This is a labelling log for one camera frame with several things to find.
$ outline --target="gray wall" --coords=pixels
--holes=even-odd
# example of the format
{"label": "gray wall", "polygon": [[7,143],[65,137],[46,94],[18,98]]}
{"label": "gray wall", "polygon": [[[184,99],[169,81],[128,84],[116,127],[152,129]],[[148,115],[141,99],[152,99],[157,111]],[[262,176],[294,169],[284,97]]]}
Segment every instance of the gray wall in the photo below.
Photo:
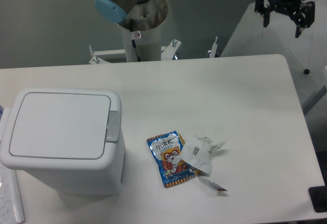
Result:
{"label": "gray wall", "polygon": [[[181,58],[207,56],[215,36],[223,49],[254,0],[167,0],[162,44],[182,41]],[[95,51],[122,49],[119,29],[93,0],[0,0],[0,69],[87,64]]]}

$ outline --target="trash can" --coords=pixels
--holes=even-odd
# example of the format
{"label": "trash can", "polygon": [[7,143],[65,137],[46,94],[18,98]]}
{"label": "trash can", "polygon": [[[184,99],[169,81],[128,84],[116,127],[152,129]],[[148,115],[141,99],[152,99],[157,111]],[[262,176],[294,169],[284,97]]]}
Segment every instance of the trash can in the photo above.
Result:
{"label": "trash can", "polygon": [[58,192],[117,194],[125,154],[121,118],[115,92],[24,89],[0,121],[6,123],[0,160]]}

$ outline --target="cartoon character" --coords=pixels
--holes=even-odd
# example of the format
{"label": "cartoon character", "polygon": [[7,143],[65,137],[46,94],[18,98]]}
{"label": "cartoon character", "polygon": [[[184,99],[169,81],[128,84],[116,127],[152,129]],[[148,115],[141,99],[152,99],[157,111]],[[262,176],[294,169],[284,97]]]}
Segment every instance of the cartoon character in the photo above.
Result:
{"label": "cartoon character", "polygon": [[170,148],[160,154],[162,165],[165,170],[175,174],[188,169],[185,161],[180,157],[180,149],[178,146]]}

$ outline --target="snack wrapper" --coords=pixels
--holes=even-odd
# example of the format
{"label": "snack wrapper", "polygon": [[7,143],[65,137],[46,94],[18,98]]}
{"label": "snack wrapper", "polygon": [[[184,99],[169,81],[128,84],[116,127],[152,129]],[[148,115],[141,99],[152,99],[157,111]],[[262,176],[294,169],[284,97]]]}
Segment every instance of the snack wrapper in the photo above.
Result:
{"label": "snack wrapper", "polygon": [[180,157],[185,142],[176,131],[149,138],[147,143],[158,164],[164,187],[176,186],[199,174],[198,169]]}

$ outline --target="light blue cap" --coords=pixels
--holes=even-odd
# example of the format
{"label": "light blue cap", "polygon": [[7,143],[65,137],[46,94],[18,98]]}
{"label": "light blue cap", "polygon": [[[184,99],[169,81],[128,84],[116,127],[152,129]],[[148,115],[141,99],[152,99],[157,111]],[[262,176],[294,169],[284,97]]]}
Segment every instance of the light blue cap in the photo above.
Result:
{"label": "light blue cap", "polygon": [[97,11],[111,22],[118,23],[127,17],[124,9],[110,0],[94,0]]}

